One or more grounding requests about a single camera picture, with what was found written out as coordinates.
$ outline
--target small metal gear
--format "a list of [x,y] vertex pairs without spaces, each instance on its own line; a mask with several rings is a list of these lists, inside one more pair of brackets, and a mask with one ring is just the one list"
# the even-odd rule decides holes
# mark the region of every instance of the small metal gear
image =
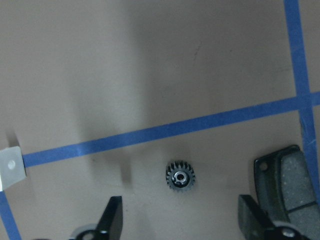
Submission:
[[165,171],[166,183],[173,190],[184,192],[190,190],[196,180],[194,169],[186,161],[170,163]]

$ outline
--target white plastic piece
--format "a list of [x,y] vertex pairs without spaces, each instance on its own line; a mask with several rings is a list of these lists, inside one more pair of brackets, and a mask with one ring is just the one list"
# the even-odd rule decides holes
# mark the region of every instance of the white plastic piece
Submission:
[[0,150],[0,192],[26,178],[19,146]]

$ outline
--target pinion gear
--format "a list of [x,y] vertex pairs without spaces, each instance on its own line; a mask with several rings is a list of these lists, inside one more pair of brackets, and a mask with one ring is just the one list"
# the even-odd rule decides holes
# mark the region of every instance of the pinion gear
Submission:
[[184,192],[190,190],[196,180],[194,169],[186,161],[170,163],[165,172],[166,183],[173,190]]

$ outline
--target blue tape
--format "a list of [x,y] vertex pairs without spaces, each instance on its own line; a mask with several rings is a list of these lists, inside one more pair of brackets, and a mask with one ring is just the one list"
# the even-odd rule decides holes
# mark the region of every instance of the blue tape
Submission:
[[303,152],[310,178],[320,204],[317,140],[312,106],[318,94],[310,94],[305,45],[298,0],[284,0],[286,24],[289,36],[296,95],[299,100],[299,116],[302,127]]
[[298,110],[296,97],[23,155],[26,168]]
[[0,215],[9,239],[21,240],[21,236],[20,236],[16,221],[11,212],[11,209],[4,191],[0,191]]

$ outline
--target gear hub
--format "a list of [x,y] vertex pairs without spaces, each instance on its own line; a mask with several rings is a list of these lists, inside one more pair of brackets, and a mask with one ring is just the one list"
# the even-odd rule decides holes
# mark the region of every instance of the gear hub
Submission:
[[170,163],[165,172],[166,183],[173,190],[184,192],[194,185],[196,175],[194,169],[186,161]]

